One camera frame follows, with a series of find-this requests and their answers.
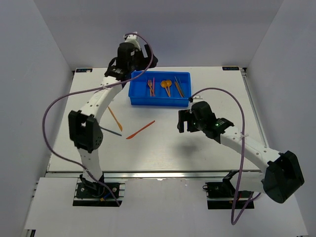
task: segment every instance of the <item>spoon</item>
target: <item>spoon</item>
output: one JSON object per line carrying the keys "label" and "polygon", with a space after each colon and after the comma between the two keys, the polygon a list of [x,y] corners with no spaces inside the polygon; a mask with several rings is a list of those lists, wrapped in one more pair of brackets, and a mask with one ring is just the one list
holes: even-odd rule
{"label": "spoon", "polygon": [[171,85],[172,85],[172,81],[167,80],[166,82],[167,82],[167,86],[168,86],[168,90],[169,90],[169,97],[170,97],[170,96],[171,96],[170,87],[171,87]]}
{"label": "spoon", "polygon": [[160,85],[166,90],[167,95],[170,97],[169,91],[168,91],[168,89],[167,89],[168,83],[167,83],[165,80],[163,80],[163,81],[160,83]]}

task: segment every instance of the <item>purple cable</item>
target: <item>purple cable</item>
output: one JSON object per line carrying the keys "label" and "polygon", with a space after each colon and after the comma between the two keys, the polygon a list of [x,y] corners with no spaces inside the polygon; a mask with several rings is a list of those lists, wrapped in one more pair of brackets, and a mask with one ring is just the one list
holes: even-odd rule
{"label": "purple cable", "polygon": [[237,178],[237,183],[236,183],[236,190],[235,190],[235,194],[234,194],[234,200],[233,200],[233,207],[232,207],[232,216],[231,216],[231,224],[235,225],[237,223],[237,221],[239,220],[240,216],[242,215],[243,211],[246,209],[246,207],[248,206],[248,204],[251,201],[254,201],[255,199],[257,199],[260,194],[258,194],[256,197],[254,197],[252,199],[253,196],[253,192],[251,193],[250,197],[248,198],[248,200],[246,201],[245,205],[242,207],[241,211],[239,212],[238,216],[236,217],[236,219],[234,220],[234,216],[235,216],[235,208],[236,208],[236,202],[238,200],[238,192],[239,192],[239,186],[240,186],[240,181],[241,181],[241,174],[242,174],[242,168],[243,168],[243,161],[244,161],[244,157],[245,157],[245,115],[243,113],[243,109],[241,107],[241,104],[239,103],[239,101],[237,100],[236,97],[234,97],[230,92],[224,90],[224,89],[220,89],[220,88],[216,88],[216,87],[208,87],[208,88],[204,88],[202,90],[199,90],[198,92],[194,93],[191,98],[193,98],[194,96],[196,96],[197,94],[201,93],[202,91],[205,90],[219,90],[222,92],[225,92],[226,94],[229,94],[234,100],[235,102],[238,104],[238,107],[240,109],[241,112],[241,118],[242,118],[242,128],[241,128],[241,134],[242,134],[242,138],[241,138],[241,159],[240,159],[240,166],[239,166],[239,172],[238,172],[238,178]]}
{"label": "purple cable", "polygon": [[150,49],[150,52],[151,52],[151,58],[150,58],[150,61],[149,61],[148,66],[147,66],[139,75],[137,75],[136,77],[131,78],[131,79],[129,79],[129,80],[120,81],[120,82],[113,83],[113,84],[110,84],[110,85],[107,85],[107,86],[104,86],[104,87],[97,87],[97,88],[93,88],[93,89],[89,89],[89,90],[76,91],[76,92],[72,92],[72,93],[69,93],[69,94],[60,96],[60,97],[58,97],[57,99],[55,99],[55,100],[47,107],[47,109],[46,109],[46,111],[45,111],[45,113],[44,113],[44,116],[43,116],[43,120],[42,120],[42,132],[43,132],[43,136],[44,136],[44,141],[45,141],[45,143],[46,143],[48,149],[49,149],[54,155],[56,155],[57,157],[59,157],[59,158],[65,160],[65,161],[68,161],[68,162],[71,162],[71,163],[74,163],[74,164],[77,164],[77,165],[81,166],[81,167],[87,172],[87,174],[88,174],[95,182],[97,182],[98,184],[102,185],[103,187],[105,187],[105,188],[110,192],[110,194],[112,195],[112,197],[114,198],[114,200],[115,200],[115,202],[118,204],[118,206],[120,206],[119,201],[118,201],[118,199],[115,197],[115,195],[113,194],[113,192],[112,192],[112,190],[109,188],[109,186],[107,186],[106,184],[104,184],[104,183],[100,182],[99,180],[97,180],[83,164],[81,164],[81,163],[79,163],[79,162],[77,162],[77,161],[74,161],[74,160],[72,160],[72,159],[68,159],[68,158],[66,158],[66,157],[64,157],[64,156],[62,156],[62,155],[60,155],[60,154],[58,154],[57,152],[55,152],[55,151],[53,150],[53,148],[52,148],[51,145],[49,144],[48,139],[47,139],[47,136],[46,136],[45,121],[46,121],[47,114],[48,114],[49,110],[51,109],[51,107],[52,107],[54,104],[56,104],[58,101],[60,101],[60,100],[62,100],[62,99],[64,99],[64,98],[66,98],[66,97],[68,97],[68,96],[83,94],[83,93],[92,92],[92,91],[97,91],[97,90],[104,90],[105,88],[110,88],[110,87],[113,87],[113,86],[115,86],[115,85],[126,84],[126,83],[128,83],[128,82],[130,82],[130,81],[132,81],[132,80],[135,80],[135,79],[139,78],[142,74],[145,73],[145,71],[148,70],[148,68],[150,67],[150,65],[152,64],[153,59],[154,59],[154,52],[153,52],[152,47],[150,46],[150,44],[149,44],[141,35],[139,35],[139,34],[137,34],[137,33],[128,33],[128,34],[125,34],[125,36],[128,36],[128,35],[136,35],[136,36],[138,36],[139,38],[141,38],[141,39],[148,45],[148,47],[149,47],[149,49]]}

